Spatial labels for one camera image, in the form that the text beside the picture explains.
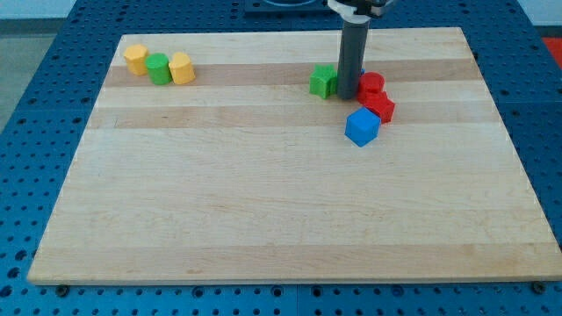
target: wooden board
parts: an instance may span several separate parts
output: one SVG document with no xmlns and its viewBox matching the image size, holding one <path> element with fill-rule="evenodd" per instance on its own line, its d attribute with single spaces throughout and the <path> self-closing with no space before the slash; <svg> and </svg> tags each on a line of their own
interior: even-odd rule
<svg viewBox="0 0 562 316">
<path fill-rule="evenodd" d="M 126 71 L 135 43 L 197 80 Z M 127 35 L 35 256 L 36 284 L 560 279 L 562 255 L 458 28 L 371 31 L 397 108 L 308 94 L 339 32 Z"/>
</svg>

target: blue block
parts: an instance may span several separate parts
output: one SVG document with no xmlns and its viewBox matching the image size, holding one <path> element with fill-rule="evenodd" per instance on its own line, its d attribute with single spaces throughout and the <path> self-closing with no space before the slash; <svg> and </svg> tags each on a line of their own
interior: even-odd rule
<svg viewBox="0 0 562 316">
<path fill-rule="evenodd" d="M 380 118 L 362 107 L 348 116 L 345 136 L 353 140 L 359 147 L 363 147 L 377 137 L 379 126 Z"/>
</svg>

